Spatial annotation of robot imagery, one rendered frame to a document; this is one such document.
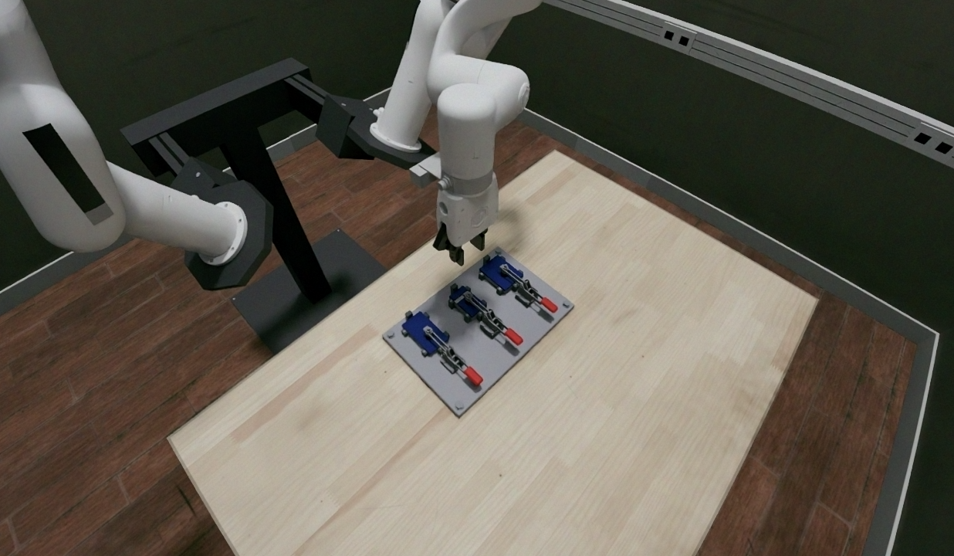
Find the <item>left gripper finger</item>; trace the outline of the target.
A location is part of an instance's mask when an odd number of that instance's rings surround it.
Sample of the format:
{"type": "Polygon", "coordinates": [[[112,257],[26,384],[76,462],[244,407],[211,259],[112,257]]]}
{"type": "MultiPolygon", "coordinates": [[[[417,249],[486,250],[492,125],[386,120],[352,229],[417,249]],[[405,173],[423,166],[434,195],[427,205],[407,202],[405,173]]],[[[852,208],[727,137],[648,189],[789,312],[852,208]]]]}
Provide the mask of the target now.
{"type": "Polygon", "coordinates": [[[470,243],[473,244],[473,246],[476,247],[476,249],[479,249],[480,251],[484,250],[485,235],[487,232],[488,232],[488,228],[485,229],[485,231],[481,232],[480,235],[473,237],[473,239],[470,240],[470,243]]]}
{"type": "Polygon", "coordinates": [[[448,250],[450,260],[453,261],[453,263],[457,263],[459,266],[464,265],[464,250],[462,246],[455,247],[453,244],[450,244],[446,224],[442,223],[441,229],[439,229],[437,237],[435,237],[435,241],[432,243],[432,247],[438,251],[448,250]]]}

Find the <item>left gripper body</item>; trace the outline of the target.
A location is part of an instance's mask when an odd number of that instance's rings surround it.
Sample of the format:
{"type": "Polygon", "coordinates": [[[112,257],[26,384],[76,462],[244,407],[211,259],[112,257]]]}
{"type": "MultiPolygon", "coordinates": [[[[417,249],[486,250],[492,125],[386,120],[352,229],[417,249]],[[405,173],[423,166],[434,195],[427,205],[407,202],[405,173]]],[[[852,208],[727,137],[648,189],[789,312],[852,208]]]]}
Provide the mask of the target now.
{"type": "Polygon", "coordinates": [[[438,190],[437,227],[446,224],[448,239],[455,247],[470,242],[488,226],[497,221],[499,190],[497,177],[492,172],[492,183],[485,191],[474,195],[460,195],[450,190],[438,190]],[[492,187],[491,187],[492,186],[492,187]]]}

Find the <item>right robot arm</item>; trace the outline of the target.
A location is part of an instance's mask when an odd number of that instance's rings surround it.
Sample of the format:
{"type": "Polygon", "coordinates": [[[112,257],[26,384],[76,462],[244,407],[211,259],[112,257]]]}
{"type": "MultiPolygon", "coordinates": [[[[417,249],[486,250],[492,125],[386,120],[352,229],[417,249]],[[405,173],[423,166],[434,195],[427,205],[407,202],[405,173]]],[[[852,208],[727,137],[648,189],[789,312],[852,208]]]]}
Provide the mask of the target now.
{"type": "Polygon", "coordinates": [[[60,249],[91,253],[128,235],[221,266],[247,235],[239,205],[210,204],[104,159],[23,0],[0,0],[0,170],[40,235],[60,249]]]}

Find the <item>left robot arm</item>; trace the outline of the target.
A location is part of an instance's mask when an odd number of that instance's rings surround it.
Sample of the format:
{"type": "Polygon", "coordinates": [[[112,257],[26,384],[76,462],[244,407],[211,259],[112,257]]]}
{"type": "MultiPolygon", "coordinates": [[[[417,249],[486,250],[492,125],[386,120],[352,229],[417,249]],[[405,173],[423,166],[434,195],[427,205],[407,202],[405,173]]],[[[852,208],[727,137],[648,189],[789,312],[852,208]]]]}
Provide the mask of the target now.
{"type": "Polygon", "coordinates": [[[456,1],[418,1],[387,103],[374,110],[378,119],[369,131],[388,147],[417,154],[434,104],[441,153],[409,169],[412,183],[423,189],[439,179],[441,191],[474,195],[492,183],[497,131],[529,101],[521,69],[485,59],[512,17],[543,0],[456,1]]]}

